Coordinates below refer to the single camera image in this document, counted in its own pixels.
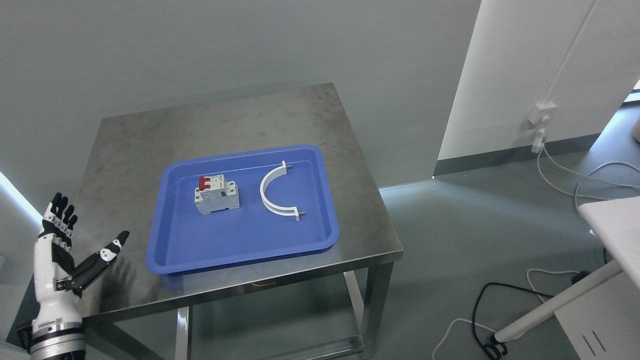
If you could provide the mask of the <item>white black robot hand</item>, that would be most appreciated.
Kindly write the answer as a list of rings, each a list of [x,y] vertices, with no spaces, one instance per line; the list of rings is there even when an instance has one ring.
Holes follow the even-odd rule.
[[[82,325],[78,303],[89,285],[114,264],[130,237],[124,230],[100,250],[76,264],[73,250],[74,226],[78,216],[69,199],[56,193],[47,205],[35,241],[34,286],[39,312],[32,330],[45,331],[58,324]]]

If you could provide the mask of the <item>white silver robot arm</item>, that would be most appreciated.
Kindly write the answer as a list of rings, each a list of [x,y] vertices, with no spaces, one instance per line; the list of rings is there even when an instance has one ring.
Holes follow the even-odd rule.
[[[20,346],[32,360],[86,359],[86,330],[80,322],[61,322],[33,332],[30,324],[16,330]]]

